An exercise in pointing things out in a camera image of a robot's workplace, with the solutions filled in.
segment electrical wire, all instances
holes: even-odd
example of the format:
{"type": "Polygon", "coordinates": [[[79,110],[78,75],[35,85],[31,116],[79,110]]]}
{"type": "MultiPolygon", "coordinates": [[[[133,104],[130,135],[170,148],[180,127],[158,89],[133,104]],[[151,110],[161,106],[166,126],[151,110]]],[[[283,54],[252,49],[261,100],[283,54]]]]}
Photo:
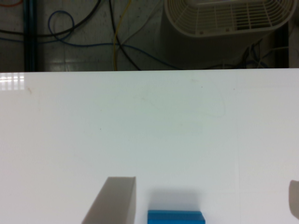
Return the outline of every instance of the electrical wire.
{"type": "MultiPolygon", "coordinates": [[[[48,19],[48,28],[49,28],[49,30],[50,30],[51,33],[53,33],[53,31],[52,31],[51,28],[50,28],[50,21],[51,21],[52,17],[53,17],[56,13],[64,13],[64,14],[66,14],[67,16],[69,16],[69,17],[71,18],[71,20],[72,20],[72,24],[74,25],[74,19],[73,19],[72,15],[70,15],[68,12],[63,11],[63,10],[55,11],[55,12],[53,12],[53,13],[50,15],[50,17],[49,17],[49,19],[48,19]]],[[[79,45],[79,44],[73,44],[73,43],[65,42],[64,40],[65,40],[67,37],[69,37],[70,34],[71,34],[71,32],[70,32],[68,35],[66,35],[65,37],[63,37],[63,38],[59,38],[59,37],[55,36],[56,40],[53,40],[53,41],[47,41],[47,42],[37,42],[37,44],[43,45],[43,44],[49,44],[49,43],[54,43],[54,42],[58,42],[58,41],[59,41],[59,42],[62,42],[62,43],[64,43],[64,44],[68,45],[68,46],[76,47],[76,48],[93,48],[93,47],[99,47],[99,46],[113,46],[113,43],[99,43],[99,44],[90,44],[90,45],[79,45]]],[[[16,43],[24,43],[24,44],[31,43],[31,42],[25,42],[25,41],[23,41],[23,40],[15,40],[15,39],[3,38],[3,37],[0,37],[0,40],[9,41],[9,42],[16,42],[16,43]]],[[[147,53],[147,52],[144,51],[143,49],[139,49],[139,48],[137,48],[137,47],[130,46],[130,45],[123,45],[123,46],[126,47],[126,48],[128,48],[128,49],[134,49],[134,50],[136,50],[136,51],[139,51],[139,52],[141,52],[141,53],[147,55],[147,56],[150,57],[151,59],[153,59],[153,60],[155,60],[155,61],[157,61],[157,62],[159,62],[159,63],[162,63],[162,64],[164,64],[164,65],[166,65],[166,66],[169,66],[169,67],[171,67],[171,68],[173,68],[173,69],[182,70],[181,68],[175,67],[174,65],[172,65],[172,64],[170,64],[170,63],[166,63],[166,62],[164,62],[164,61],[162,61],[162,60],[156,58],[155,56],[153,56],[153,55],[147,53]]]]}
{"type": "MultiPolygon", "coordinates": [[[[113,14],[113,8],[112,8],[112,3],[111,0],[109,1],[109,9],[110,9],[110,16],[111,16],[111,22],[112,22],[112,28],[113,28],[113,32],[114,34],[116,33],[116,28],[115,28],[115,22],[114,22],[114,14],[113,14]]],[[[124,54],[124,56],[129,60],[129,62],[135,67],[135,69],[137,69],[138,71],[141,71],[141,69],[135,64],[135,62],[133,62],[133,60],[130,58],[130,56],[127,54],[127,52],[124,50],[124,48],[121,45],[121,42],[119,40],[119,37],[116,35],[117,41],[119,43],[120,49],[122,51],[122,53],[124,54]]]]}
{"type": "Polygon", "coordinates": [[[131,39],[134,35],[136,35],[140,30],[142,30],[142,28],[148,23],[148,21],[150,20],[151,16],[153,15],[155,9],[157,8],[157,6],[159,6],[163,1],[158,0],[157,4],[155,5],[155,7],[152,9],[152,11],[150,12],[149,16],[147,17],[147,19],[144,21],[144,23],[138,28],[136,29],[131,35],[128,35],[122,42],[121,44],[125,44],[129,39],[131,39]]]}
{"type": "Polygon", "coordinates": [[[5,4],[0,4],[0,7],[16,7],[20,4],[22,4],[23,0],[20,0],[19,2],[15,3],[15,4],[11,4],[11,5],[5,5],[5,4]]]}
{"type": "MultiPolygon", "coordinates": [[[[50,34],[50,35],[36,35],[37,37],[56,37],[57,35],[65,35],[69,32],[73,32],[75,29],[79,28],[79,26],[81,26],[82,24],[84,24],[86,21],[88,21],[92,15],[95,13],[96,9],[98,9],[100,3],[102,0],[97,0],[95,6],[93,7],[93,10],[90,12],[90,14],[87,15],[87,17],[85,17],[81,22],[79,22],[78,24],[74,25],[72,28],[69,28],[67,30],[61,31],[59,33],[55,33],[55,34],[50,34]]],[[[14,32],[14,31],[7,31],[7,30],[0,30],[0,33],[4,33],[4,34],[9,34],[9,35],[26,35],[25,33],[22,32],[14,32]]]]}
{"type": "Polygon", "coordinates": [[[129,6],[131,5],[131,3],[132,3],[132,0],[129,0],[127,6],[125,7],[125,9],[124,9],[124,11],[123,11],[123,13],[121,15],[121,19],[119,21],[118,27],[116,28],[116,32],[114,34],[114,40],[113,40],[113,63],[114,63],[114,70],[115,71],[118,70],[117,60],[116,60],[116,37],[117,37],[118,32],[120,30],[122,19],[123,19],[125,13],[127,12],[129,6]]]}

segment white fan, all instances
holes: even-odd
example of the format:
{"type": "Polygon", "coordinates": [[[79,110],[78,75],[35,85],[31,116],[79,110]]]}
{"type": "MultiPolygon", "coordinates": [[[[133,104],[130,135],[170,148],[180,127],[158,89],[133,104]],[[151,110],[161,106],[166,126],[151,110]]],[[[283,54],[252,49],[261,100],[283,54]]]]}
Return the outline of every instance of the white fan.
{"type": "Polygon", "coordinates": [[[157,49],[175,64],[234,58],[286,23],[296,0],[164,0],[157,49]]]}

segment tiled floor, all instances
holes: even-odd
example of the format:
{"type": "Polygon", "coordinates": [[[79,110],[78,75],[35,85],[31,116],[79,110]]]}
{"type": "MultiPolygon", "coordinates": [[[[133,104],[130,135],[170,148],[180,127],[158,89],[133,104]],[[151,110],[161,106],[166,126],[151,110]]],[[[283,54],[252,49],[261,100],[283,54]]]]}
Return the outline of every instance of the tiled floor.
{"type": "MultiPolygon", "coordinates": [[[[161,0],[133,1],[123,19],[119,32],[120,40],[140,27],[159,1],[161,0]]],[[[52,12],[65,10],[74,17],[75,23],[78,23],[88,15],[95,3],[96,0],[38,0],[38,32],[40,34],[49,33],[48,17],[52,12]]],[[[114,11],[116,22],[118,22],[126,4],[127,1],[115,0],[114,11]]],[[[162,5],[157,6],[154,15],[147,25],[127,42],[127,44],[141,48],[161,59],[163,57],[156,52],[154,40],[161,20],[162,5]]],[[[12,8],[0,7],[0,28],[9,30],[12,27],[13,30],[22,31],[22,6],[12,8]]],[[[51,21],[51,27],[55,32],[62,31],[71,27],[71,20],[66,15],[56,14],[51,21]]],[[[299,67],[298,51],[296,50],[299,49],[299,28],[298,26],[293,27],[294,29],[290,38],[290,66],[299,67]]],[[[1,37],[21,39],[13,35],[1,34],[1,37]]],[[[262,52],[272,48],[271,40],[271,35],[263,40],[262,52]]],[[[78,28],[66,41],[76,44],[111,43],[113,41],[113,30],[111,27],[108,0],[102,0],[94,16],[84,26],[78,28]]],[[[126,51],[143,70],[169,69],[168,66],[160,64],[134,49],[127,49],[126,51]]],[[[113,70],[112,57],[113,48],[111,46],[75,48],[62,43],[51,43],[39,45],[38,69],[40,71],[109,71],[113,70]]],[[[236,58],[226,63],[238,63],[238,61],[239,58],[236,58]]],[[[273,60],[269,57],[266,62],[271,65],[273,60]]],[[[194,68],[208,65],[212,64],[197,64],[194,68]]],[[[118,67],[119,70],[135,70],[120,51],[118,67]]],[[[18,72],[22,70],[22,43],[0,40],[0,72],[18,72]]]]}

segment blue block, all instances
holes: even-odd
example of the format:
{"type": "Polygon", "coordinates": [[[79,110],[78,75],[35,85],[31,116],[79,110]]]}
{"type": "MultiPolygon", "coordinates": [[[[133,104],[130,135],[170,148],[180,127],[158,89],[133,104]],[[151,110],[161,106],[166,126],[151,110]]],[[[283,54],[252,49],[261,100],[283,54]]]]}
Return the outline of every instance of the blue block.
{"type": "Polygon", "coordinates": [[[201,212],[149,210],[148,224],[206,224],[201,212]]]}

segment white table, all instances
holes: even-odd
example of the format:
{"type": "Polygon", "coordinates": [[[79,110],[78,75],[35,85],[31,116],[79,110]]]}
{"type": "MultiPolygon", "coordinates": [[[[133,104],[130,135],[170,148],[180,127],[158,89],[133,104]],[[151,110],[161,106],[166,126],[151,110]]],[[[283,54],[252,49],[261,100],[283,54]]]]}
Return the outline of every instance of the white table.
{"type": "Polygon", "coordinates": [[[79,224],[108,176],[137,177],[136,224],[298,223],[298,70],[0,77],[0,223],[79,224]]]}

